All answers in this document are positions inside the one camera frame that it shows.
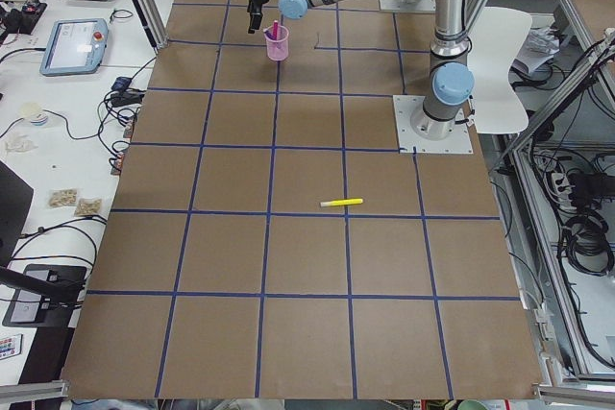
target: white table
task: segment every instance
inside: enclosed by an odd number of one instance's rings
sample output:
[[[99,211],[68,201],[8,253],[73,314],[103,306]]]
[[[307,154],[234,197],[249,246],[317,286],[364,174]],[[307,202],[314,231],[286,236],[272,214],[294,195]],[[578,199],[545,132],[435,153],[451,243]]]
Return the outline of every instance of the white table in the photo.
[[[99,125],[97,106],[118,76],[132,76],[138,68],[154,56],[145,33],[136,15],[131,0],[110,0],[107,2],[43,0],[48,8],[40,19],[32,36],[20,36],[10,45],[0,46],[0,57],[11,50],[22,47],[44,47],[56,20],[102,17],[109,20],[113,9],[126,9],[135,13],[128,21],[114,21],[110,24],[110,40],[101,67],[96,73],[84,76],[43,77],[38,69],[41,53],[18,54],[0,64],[0,133],[19,118],[19,108],[26,102],[37,102],[44,109],[64,115],[69,120],[70,130],[75,136],[96,133]],[[156,0],[160,16],[166,23],[173,0]],[[152,67],[138,74],[133,86],[146,88]],[[115,121],[110,122],[103,132],[108,145],[121,139],[124,129]],[[103,199],[101,214],[107,216],[117,187],[117,177],[110,174],[109,153],[98,139],[75,141],[68,137],[64,121],[50,115],[43,127],[35,127],[26,121],[17,124],[10,132],[27,135],[37,148],[27,153],[6,153],[5,140],[0,141],[0,158],[25,182],[35,189],[30,213],[24,228],[32,232],[39,226],[53,226],[73,218],[74,208],[51,209],[47,205],[49,191],[54,189],[78,188],[81,197]],[[78,225],[98,245],[104,227],[93,222]],[[85,237],[71,229],[54,230],[35,239],[19,255],[41,256],[51,254],[93,257],[91,244]],[[33,260],[41,264],[82,265],[75,260],[58,258]],[[23,271],[28,261],[15,261],[11,269]],[[0,285],[0,298],[10,299],[13,290]],[[7,302],[0,301],[0,316],[8,308]],[[71,326],[78,320],[79,311],[71,319]],[[0,326],[0,338],[23,334],[22,353],[15,358],[0,361],[0,386],[16,384],[32,345],[35,328],[14,328]],[[8,408],[0,405],[0,410]]]
[[[0,47],[0,56],[19,48],[45,47],[56,21],[63,19],[103,18],[109,25],[109,42],[103,58],[107,66],[136,66],[140,67],[154,56],[152,47],[143,32],[140,20],[136,14],[132,0],[108,0],[105,2],[87,0],[41,0],[48,4],[47,10],[37,23],[31,36],[20,35],[12,42],[10,36],[8,44]],[[155,0],[160,12],[162,22],[166,24],[173,0]],[[130,19],[117,19],[110,23],[113,9],[128,10],[134,14]],[[9,60],[38,62],[41,54],[18,54]]]

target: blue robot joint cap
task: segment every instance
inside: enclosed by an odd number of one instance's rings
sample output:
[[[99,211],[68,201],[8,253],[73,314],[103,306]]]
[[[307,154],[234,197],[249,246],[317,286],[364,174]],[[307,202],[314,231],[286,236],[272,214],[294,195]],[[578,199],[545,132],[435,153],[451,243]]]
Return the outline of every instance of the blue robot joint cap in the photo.
[[[450,62],[436,70],[432,87],[440,102],[447,106],[459,106],[472,94],[474,75],[467,66]]]
[[[300,19],[308,12],[307,0],[279,0],[278,9],[289,19]]]

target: remote control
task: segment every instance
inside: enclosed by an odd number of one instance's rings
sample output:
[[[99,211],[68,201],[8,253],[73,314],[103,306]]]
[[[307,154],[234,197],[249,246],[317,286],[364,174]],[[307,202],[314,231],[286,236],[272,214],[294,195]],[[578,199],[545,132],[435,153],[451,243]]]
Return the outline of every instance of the remote control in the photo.
[[[23,335],[14,335],[0,340],[0,360],[15,357],[21,353]]]

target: pink cup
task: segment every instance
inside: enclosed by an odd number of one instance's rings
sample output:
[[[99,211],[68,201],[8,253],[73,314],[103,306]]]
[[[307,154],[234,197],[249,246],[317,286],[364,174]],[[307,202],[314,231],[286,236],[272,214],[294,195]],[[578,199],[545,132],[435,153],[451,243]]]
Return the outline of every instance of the pink cup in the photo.
[[[288,57],[288,36],[290,32],[285,26],[278,27],[278,39],[271,38],[273,28],[265,30],[265,41],[267,42],[267,57],[273,61],[282,61]]]

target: yellow highlighter pen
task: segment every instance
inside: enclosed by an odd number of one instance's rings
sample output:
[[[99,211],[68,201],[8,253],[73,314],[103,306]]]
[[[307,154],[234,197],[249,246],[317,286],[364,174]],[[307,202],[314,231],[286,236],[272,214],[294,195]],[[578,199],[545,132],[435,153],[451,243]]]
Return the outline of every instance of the yellow highlighter pen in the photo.
[[[344,206],[344,205],[361,205],[363,203],[362,199],[340,199],[337,201],[327,201],[321,202],[320,206]]]

